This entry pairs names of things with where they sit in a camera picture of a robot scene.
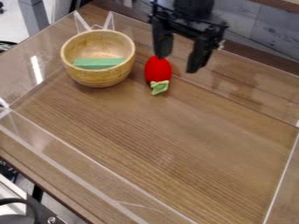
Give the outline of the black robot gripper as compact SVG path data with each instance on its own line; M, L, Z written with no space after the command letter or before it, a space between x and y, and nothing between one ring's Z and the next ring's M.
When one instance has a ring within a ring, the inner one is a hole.
M214 12L215 0L150 0L148 16L154 32L154 53L166 58L174 49L174 34L195 39L187 62L187 73L195 74L207 65L213 49L223 44L229 22Z

